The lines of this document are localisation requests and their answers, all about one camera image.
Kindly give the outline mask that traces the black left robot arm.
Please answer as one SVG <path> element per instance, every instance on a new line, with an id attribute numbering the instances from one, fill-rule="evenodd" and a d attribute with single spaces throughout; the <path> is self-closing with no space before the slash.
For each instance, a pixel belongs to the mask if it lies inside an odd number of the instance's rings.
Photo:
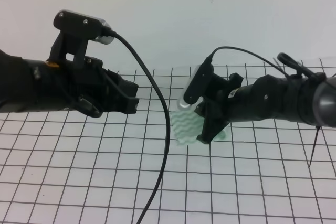
<path id="1" fill-rule="evenodd" d="M 85 57 L 74 62 L 28 60 L 1 52 L 1 112 L 78 111 L 92 118 L 106 112 L 135 114 L 139 86 Z"/>

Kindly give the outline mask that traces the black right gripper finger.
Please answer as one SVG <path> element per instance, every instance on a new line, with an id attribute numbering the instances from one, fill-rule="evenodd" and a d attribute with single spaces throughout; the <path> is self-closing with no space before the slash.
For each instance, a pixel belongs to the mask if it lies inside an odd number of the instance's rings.
<path id="1" fill-rule="evenodd" d="M 212 141 L 223 141 L 227 136 L 225 130 L 227 126 L 228 121 L 207 115 L 197 140 L 203 144 L 210 144 Z"/>

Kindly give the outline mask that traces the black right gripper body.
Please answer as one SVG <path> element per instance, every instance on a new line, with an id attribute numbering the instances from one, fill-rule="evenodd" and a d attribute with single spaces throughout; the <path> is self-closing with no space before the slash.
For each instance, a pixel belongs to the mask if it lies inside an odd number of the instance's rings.
<path id="1" fill-rule="evenodd" d="M 200 97 L 206 115 L 222 118 L 229 123 L 252 120 L 252 85 L 242 86 L 243 77 L 237 73 L 224 79 L 213 73 L 211 81 Z"/>

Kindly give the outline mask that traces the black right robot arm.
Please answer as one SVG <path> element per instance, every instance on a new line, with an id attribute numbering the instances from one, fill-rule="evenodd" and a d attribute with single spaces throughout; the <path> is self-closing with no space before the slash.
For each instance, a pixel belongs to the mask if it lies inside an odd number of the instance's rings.
<path id="1" fill-rule="evenodd" d="M 266 75 L 253 84 L 238 87 L 241 76 L 232 74 L 222 87 L 211 86 L 195 112 L 204 118 L 197 139 L 210 144 L 229 124 L 279 119 L 313 126 L 335 127 L 335 78 L 321 82 Z"/>

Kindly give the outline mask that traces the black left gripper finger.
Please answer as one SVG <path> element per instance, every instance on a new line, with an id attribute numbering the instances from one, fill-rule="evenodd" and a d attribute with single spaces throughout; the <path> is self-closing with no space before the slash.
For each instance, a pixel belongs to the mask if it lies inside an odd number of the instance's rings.
<path id="1" fill-rule="evenodd" d="M 108 97 L 103 101 L 102 107 L 105 112 L 120 112 L 123 114 L 135 114 L 139 99 L 136 97 Z"/>
<path id="2" fill-rule="evenodd" d="M 129 97 L 136 97 L 139 86 L 129 80 L 122 78 L 119 74 L 110 70 L 106 71 L 107 76 L 113 82 L 113 85 Z"/>

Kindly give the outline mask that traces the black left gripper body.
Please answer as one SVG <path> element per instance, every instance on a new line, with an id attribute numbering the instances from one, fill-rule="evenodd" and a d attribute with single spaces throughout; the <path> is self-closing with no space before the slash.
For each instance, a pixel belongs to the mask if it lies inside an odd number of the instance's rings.
<path id="1" fill-rule="evenodd" d="M 82 67 L 73 61 L 48 60 L 47 110 L 76 110 L 84 115 L 126 113 L 126 80 L 105 69 L 101 60 L 85 57 Z"/>

